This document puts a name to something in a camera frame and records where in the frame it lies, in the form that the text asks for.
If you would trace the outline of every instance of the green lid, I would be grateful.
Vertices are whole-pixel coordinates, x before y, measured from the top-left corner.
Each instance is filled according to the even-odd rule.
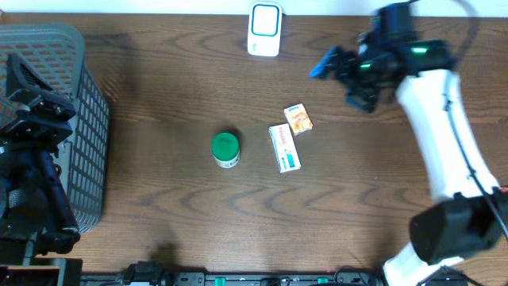
[[[212,154],[217,160],[230,161],[240,152],[238,139],[231,133],[220,133],[212,141]]]

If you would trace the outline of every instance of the wooden table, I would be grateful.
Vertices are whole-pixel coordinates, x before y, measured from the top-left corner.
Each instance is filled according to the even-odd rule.
[[[244,16],[7,14],[2,24],[66,22],[111,112],[106,209],[69,257],[85,271],[139,260],[211,272],[375,267],[408,242],[409,219],[432,205],[413,131],[396,104],[365,114],[336,82],[309,79],[328,48],[355,48],[367,17],[285,17],[281,53],[246,50]],[[508,183],[508,22],[482,20],[460,66],[482,154]],[[422,18],[426,38],[457,46],[465,19]],[[314,129],[295,138],[302,169],[279,174],[267,128],[303,102]],[[241,132],[241,161],[219,168],[213,136]],[[506,283],[508,248],[460,269]]]

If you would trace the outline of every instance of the green jar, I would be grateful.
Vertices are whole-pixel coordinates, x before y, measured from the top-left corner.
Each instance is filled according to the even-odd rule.
[[[231,133],[220,133],[212,141],[212,154],[219,166],[232,168],[240,160],[240,143]]]

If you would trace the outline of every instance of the gray plastic basket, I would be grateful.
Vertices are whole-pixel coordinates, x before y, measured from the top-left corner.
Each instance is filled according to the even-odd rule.
[[[24,108],[6,100],[6,62],[14,52],[69,97],[78,113],[70,120],[74,133],[59,145],[55,163],[62,167],[60,180],[79,231],[87,232],[102,213],[110,110],[84,64],[83,37],[65,24],[0,25],[0,128]]]

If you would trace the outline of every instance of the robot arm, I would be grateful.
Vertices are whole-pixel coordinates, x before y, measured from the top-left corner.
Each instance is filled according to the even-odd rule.
[[[390,286],[415,285],[442,265],[494,247],[506,228],[502,221],[508,218],[508,199],[475,143],[447,44],[418,39],[410,2],[382,8],[372,24],[360,39],[358,55],[333,48],[311,77],[325,79],[332,73],[347,87],[347,102],[367,112],[375,110],[381,89],[395,87],[420,145],[436,205],[411,219],[411,243],[383,268]]]
[[[445,80],[450,80],[450,96],[445,97]],[[464,155],[452,130],[448,111],[455,118],[457,133],[464,147],[465,156],[476,170],[476,177],[483,189],[492,193],[498,187],[497,180],[489,172],[472,135],[460,100],[460,79],[448,70],[424,71],[419,77],[407,76],[397,90],[398,103],[404,108],[429,176],[430,192],[435,203],[454,199],[456,193],[466,198],[482,195],[464,160]],[[384,266],[385,277],[390,286],[416,285],[436,272],[442,265],[460,263],[462,257],[445,258],[429,265],[415,252],[412,243]]]

